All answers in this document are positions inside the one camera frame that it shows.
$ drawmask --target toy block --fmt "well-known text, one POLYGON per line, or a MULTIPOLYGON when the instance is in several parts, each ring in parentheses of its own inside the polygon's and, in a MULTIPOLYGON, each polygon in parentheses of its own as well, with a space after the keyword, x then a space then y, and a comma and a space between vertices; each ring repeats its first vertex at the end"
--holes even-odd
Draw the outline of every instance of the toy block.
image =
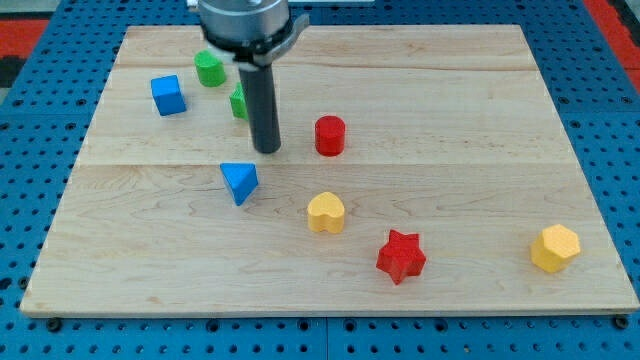
POLYGON ((247 114, 247 104, 244 101, 244 91, 242 90, 242 84, 237 83, 236 89, 229 96, 229 101, 231 102, 231 111, 233 111, 233 116, 238 119, 249 120, 249 115, 247 114))
POLYGON ((162 116, 177 114, 187 110, 176 75, 152 79, 151 94, 162 116))
POLYGON ((531 244, 531 261, 548 273, 565 269, 580 254, 578 235, 558 224, 550 226, 531 244))
POLYGON ((337 116, 323 116, 316 121, 316 150, 324 156, 337 156, 344 150, 346 125, 337 116))
POLYGON ((307 221, 311 231, 338 234, 344 228, 344 205, 335 194, 323 192, 309 202, 307 221))
POLYGON ((202 86, 216 87, 227 81, 222 61, 215 57, 211 51, 202 50, 193 58, 196 66, 198 80, 202 86))
POLYGON ((419 234, 402 234, 396 230, 389 232, 389 242, 378 252, 376 267, 391 276, 399 285, 407 276, 422 273, 427 256, 420 249, 419 234))
POLYGON ((233 201, 240 206, 258 186, 258 174, 255 164, 222 163, 220 171, 224 177, 224 185, 231 193, 233 201))

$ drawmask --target red surface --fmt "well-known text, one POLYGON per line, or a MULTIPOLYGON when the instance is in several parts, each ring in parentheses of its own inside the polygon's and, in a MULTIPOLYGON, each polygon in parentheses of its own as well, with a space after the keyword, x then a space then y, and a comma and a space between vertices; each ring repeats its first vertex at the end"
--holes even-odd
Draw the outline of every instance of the red surface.
POLYGON ((380 249, 376 267, 391 276, 398 285, 407 276, 418 276, 427 262, 420 249, 420 235, 389 232, 389 242, 380 249))
POLYGON ((48 24, 49 20, 0 20, 0 57, 28 58, 48 24))
POLYGON ((627 71, 636 91, 640 91, 640 75, 636 71, 640 70, 640 48, 633 43, 631 32, 620 20, 618 11, 607 0, 584 0, 584 4, 627 71))
POLYGON ((323 116, 316 121, 316 150, 324 156, 337 156, 344 150, 344 121, 337 116, 323 116))

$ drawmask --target red cylinder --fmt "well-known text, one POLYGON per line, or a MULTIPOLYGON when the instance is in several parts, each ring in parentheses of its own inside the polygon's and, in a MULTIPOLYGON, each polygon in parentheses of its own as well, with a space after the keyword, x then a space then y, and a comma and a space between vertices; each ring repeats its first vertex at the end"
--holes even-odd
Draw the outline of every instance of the red cylinder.
POLYGON ((344 150, 344 121, 337 116, 323 116, 316 121, 316 150, 324 156, 337 156, 344 150))

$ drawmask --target wooden board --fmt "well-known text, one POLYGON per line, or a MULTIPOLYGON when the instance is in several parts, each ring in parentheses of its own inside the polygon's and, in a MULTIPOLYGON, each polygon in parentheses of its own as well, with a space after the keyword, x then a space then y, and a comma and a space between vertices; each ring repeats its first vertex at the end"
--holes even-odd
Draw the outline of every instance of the wooden board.
POLYGON ((198 84, 196 27, 132 27, 21 303, 29 316, 260 317, 624 313, 638 308, 517 26, 312 27, 274 66, 283 147, 257 154, 233 119, 228 67, 198 84), (150 79, 176 73, 188 111, 160 117, 150 79), (348 126, 318 155, 313 124, 348 126), (218 164, 254 161, 241 207, 218 164), (312 233, 308 201, 347 209, 312 233), (583 254, 529 261, 562 223, 583 254), (429 263, 394 286, 375 268, 389 229, 429 263))

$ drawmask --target red star-shaped block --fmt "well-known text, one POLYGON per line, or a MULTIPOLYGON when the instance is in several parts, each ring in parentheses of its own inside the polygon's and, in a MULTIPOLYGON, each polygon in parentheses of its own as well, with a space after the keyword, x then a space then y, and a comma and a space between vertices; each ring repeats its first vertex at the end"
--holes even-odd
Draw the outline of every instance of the red star-shaped block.
POLYGON ((391 276, 398 285, 407 276, 418 276, 422 272, 427 257, 420 250, 419 234, 389 232, 389 242, 378 253, 376 267, 391 276))

